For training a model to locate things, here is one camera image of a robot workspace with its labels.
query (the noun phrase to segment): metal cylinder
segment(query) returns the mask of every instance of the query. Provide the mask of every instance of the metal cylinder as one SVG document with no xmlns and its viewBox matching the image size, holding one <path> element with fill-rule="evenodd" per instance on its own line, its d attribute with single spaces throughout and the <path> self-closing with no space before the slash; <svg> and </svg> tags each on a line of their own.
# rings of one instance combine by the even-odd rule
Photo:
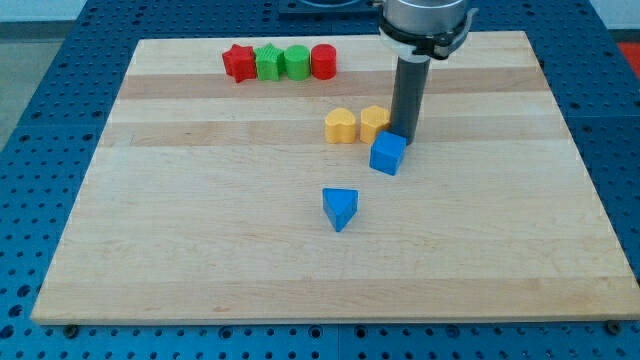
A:
<svg viewBox="0 0 640 360">
<path fill-rule="evenodd" d="M 468 0 L 386 0 L 383 16 L 391 25 L 415 35 L 451 31 L 464 19 Z"/>
<path fill-rule="evenodd" d="M 429 60 L 412 63 L 398 58 L 389 131 L 406 138 L 407 145 L 413 142 L 416 133 L 429 63 Z"/>
</svg>

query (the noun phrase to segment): toy block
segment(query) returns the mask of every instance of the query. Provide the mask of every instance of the toy block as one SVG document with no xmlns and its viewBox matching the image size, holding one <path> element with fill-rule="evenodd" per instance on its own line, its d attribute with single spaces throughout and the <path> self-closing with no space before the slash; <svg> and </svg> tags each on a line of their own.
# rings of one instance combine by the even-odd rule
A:
<svg viewBox="0 0 640 360">
<path fill-rule="evenodd" d="M 222 62 L 227 75 L 236 82 L 256 78 L 256 62 L 253 47 L 233 44 L 231 49 L 222 53 Z"/>
<path fill-rule="evenodd" d="M 309 49 L 302 45 L 293 45 L 284 51 L 284 67 L 291 80 L 302 81 L 311 74 Z"/>
<path fill-rule="evenodd" d="M 255 49 L 258 80 L 279 81 L 284 72 L 284 51 L 269 43 Z"/>
<path fill-rule="evenodd" d="M 356 141 L 356 117 L 345 108 L 336 108 L 324 118 L 324 135 L 329 144 Z"/>
<path fill-rule="evenodd" d="M 316 79 L 328 80 L 336 76 L 336 48 L 319 44 L 311 49 L 311 73 Z"/>
<path fill-rule="evenodd" d="M 322 207 L 336 232 L 358 211 L 358 191 L 351 189 L 322 189 Z"/>
<path fill-rule="evenodd" d="M 371 146 L 369 166 L 389 175 L 395 175 L 404 158 L 407 139 L 382 131 Z"/>
<path fill-rule="evenodd" d="M 389 128 L 389 111 L 383 107 L 373 105 L 360 112 L 360 141 L 373 144 L 382 130 Z"/>
</svg>

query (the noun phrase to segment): blue triangular prism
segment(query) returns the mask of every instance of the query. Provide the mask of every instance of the blue triangular prism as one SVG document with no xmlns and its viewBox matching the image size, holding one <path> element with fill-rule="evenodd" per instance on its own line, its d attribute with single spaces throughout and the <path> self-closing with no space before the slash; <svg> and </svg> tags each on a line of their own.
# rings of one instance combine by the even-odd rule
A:
<svg viewBox="0 0 640 360">
<path fill-rule="evenodd" d="M 334 229 L 342 231 L 358 211 L 358 191 L 351 189 L 322 189 L 322 203 Z"/>
</svg>

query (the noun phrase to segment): yellow block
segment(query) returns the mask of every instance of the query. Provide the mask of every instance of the yellow block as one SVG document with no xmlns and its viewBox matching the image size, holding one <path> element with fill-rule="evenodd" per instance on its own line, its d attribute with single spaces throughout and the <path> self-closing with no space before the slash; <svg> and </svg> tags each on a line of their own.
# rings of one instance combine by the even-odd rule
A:
<svg viewBox="0 0 640 360">
<path fill-rule="evenodd" d="M 336 108 L 324 118 L 324 134 L 329 144 L 356 141 L 356 117 L 345 108 Z"/>
<path fill-rule="evenodd" d="M 382 130 L 389 128 L 389 111 L 378 105 L 369 106 L 360 112 L 360 141 L 373 144 Z"/>
</svg>

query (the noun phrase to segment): wood grain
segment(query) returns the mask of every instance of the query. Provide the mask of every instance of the wood grain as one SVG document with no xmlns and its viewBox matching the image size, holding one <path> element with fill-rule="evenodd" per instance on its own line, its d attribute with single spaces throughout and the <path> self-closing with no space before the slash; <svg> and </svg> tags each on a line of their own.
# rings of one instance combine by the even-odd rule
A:
<svg viewBox="0 0 640 360">
<path fill-rule="evenodd" d="M 218 60 L 232 42 L 328 42 L 340 72 L 235 84 Z M 434 64 L 390 177 L 368 167 L 368 145 L 326 144 L 323 119 L 388 107 L 393 64 L 371 36 L 141 41 L 32 318 L 638 317 L 640 290 L 526 36 L 474 33 Z M 342 233 L 322 212 L 326 186 L 360 191 Z"/>
</svg>

